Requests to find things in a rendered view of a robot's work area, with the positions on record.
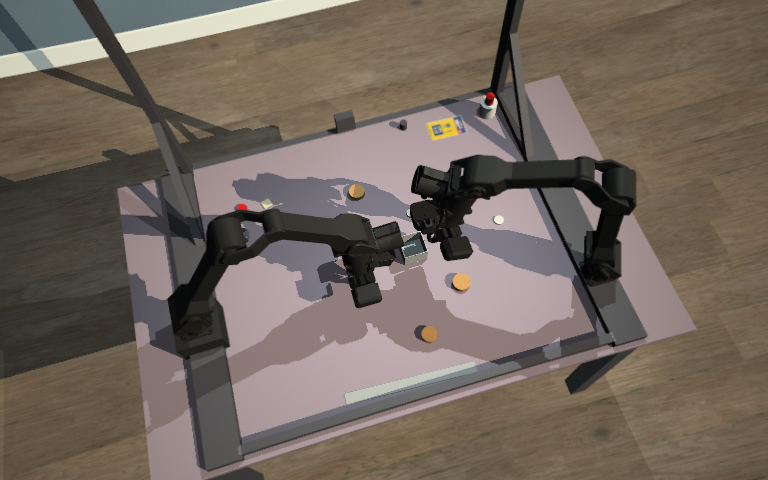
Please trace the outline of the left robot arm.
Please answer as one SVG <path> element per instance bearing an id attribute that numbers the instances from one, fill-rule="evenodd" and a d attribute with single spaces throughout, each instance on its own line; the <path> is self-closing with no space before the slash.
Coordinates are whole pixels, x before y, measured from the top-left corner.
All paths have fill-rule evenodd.
<path id="1" fill-rule="evenodd" d="M 602 186 L 595 181 L 595 170 L 603 172 Z M 412 203 L 410 217 L 414 228 L 426 235 L 445 224 L 446 213 L 440 207 L 444 197 L 453 210 L 466 212 L 477 199 L 490 200 L 507 189 L 566 187 L 583 192 L 601 208 L 596 231 L 586 231 L 584 237 L 584 260 L 579 265 L 585 279 L 591 287 L 616 280 L 621 277 L 617 235 L 624 216 L 615 214 L 630 215 L 636 207 L 636 171 L 612 159 L 597 161 L 580 156 L 573 160 L 506 162 L 497 156 L 473 155 L 451 161 L 447 172 L 420 165 L 411 192 L 433 200 Z"/>

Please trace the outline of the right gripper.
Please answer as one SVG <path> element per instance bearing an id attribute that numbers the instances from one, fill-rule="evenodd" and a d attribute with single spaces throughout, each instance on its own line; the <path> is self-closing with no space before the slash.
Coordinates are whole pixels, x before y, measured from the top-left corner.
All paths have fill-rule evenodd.
<path id="1" fill-rule="evenodd" d="M 369 272 L 368 266 L 372 263 L 370 255 L 360 265 L 350 265 L 343 259 L 347 271 L 348 281 L 356 308 L 362 308 L 382 301 L 379 285 L 376 282 L 374 272 Z M 353 277 L 351 277 L 353 276 Z M 365 283 L 366 282 L 366 283 Z"/>

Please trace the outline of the wooden disc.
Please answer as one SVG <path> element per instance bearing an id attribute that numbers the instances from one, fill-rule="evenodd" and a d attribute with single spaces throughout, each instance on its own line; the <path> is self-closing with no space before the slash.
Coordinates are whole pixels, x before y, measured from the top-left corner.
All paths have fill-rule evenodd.
<path id="1" fill-rule="evenodd" d="M 361 200 L 365 196 L 364 187 L 360 184 L 354 184 L 349 189 L 349 195 L 353 200 Z"/>
<path id="2" fill-rule="evenodd" d="M 437 330 L 432 326 L 427 326 L 422 330 L 422 339 L 426 343 L 433 343 L 437 339 Z"/>
<path id="3" fill-rule="evenodd" d="M 452 285 L 455 290 L 464 292 L 468 290 L 470 286 L 470 278 L 466 274 L 459 273 L 454 276 Z"/>

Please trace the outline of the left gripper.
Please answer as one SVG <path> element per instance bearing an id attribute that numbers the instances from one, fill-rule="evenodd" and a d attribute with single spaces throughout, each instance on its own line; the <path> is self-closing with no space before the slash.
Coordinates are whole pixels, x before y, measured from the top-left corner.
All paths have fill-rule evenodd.
<path id="1" fill-rule="evenodd" d="M 445 210 L 446 220 L 443 228 L 436 228 L 435 232 L 430 233 L 431 235 L 436 235 L 436 239 L 438 239 L 437 241 L 435 236 L 433 236 L 431 243 L 441 242 L 440 250 L 446 261 L 469 258 L 473 253 L 473 249 L 468 237 L 461 236 L 462 231 L 459 225 L 463 225 L 464 219 L 462 217 L 471 214 L 472 209 L 470 208 L 466 212 L 455 211 L 447 204 L 446 197 L 440 202 L 440 207 Z"/>

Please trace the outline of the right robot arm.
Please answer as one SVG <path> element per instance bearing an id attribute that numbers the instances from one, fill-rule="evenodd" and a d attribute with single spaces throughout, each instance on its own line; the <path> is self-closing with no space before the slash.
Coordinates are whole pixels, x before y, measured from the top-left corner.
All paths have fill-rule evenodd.
<path id="1" fill-rule="evenodd" d="M 262 222 L 264 229 L 250 247 L 246 246 L 240 223 L 243 221 Z M 372 228 L 368 218 L 357 214 L 322 218 L 272 208 L 261 212 L 240 209 L 220 215 L 208 224 L 207 248 L 190 282 L 181 284 L 167 299 L 174 335 L 188 341 L 212 334 L 212 292 L 227 267 L 258 256 L 270 243 L 280 240 L 328 244 L 335 258 L 343 256 L 350 265 L 360 265 L 370 255 L 369 272 L 390 266 L 396 258 L 394 249 L 404 247 L 396 221 Z"/>

